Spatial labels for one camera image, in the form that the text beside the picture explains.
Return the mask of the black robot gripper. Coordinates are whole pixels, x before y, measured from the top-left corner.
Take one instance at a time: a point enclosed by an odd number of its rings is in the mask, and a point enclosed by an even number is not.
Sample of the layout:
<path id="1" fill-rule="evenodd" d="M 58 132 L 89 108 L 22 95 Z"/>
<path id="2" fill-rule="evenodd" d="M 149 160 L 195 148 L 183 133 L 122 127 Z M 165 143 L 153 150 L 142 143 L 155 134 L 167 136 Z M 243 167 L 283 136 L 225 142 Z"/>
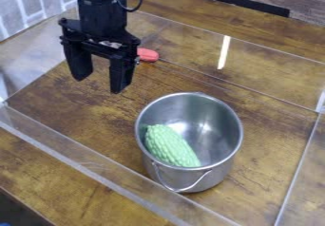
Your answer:
<path id="1" fill-rule="evenodd" d="M 126 13 L 140 7 L 126 7 L 126 0 L 77 0 L 78 19 L 58 21 L 62 28 L 62 52 L 70 75 L 81 81 L 92 73 L 92 61 L 84 44 L 109 51 L 124 51 L 137 57 L 138 38 L 126 31 Z M 110 58 L 110 93 L 117 94 L 130 84 L 134 62 L 121 56 Z"/>

